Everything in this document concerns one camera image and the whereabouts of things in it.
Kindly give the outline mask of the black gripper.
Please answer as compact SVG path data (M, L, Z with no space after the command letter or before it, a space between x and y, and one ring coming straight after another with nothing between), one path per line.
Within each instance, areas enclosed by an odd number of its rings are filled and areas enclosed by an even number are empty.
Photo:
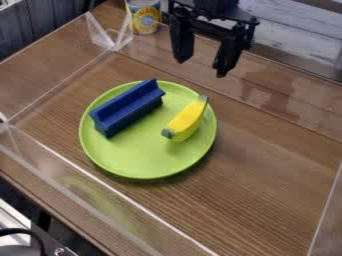
M222 39L214 58L216 77L223 78L236 66L240 54L254 39L259 20L239 7L239 0L168 0L169 37L175 60L184 63L193 55L193 31L228 35ZM212 20L232 21L231 28L211 24Z

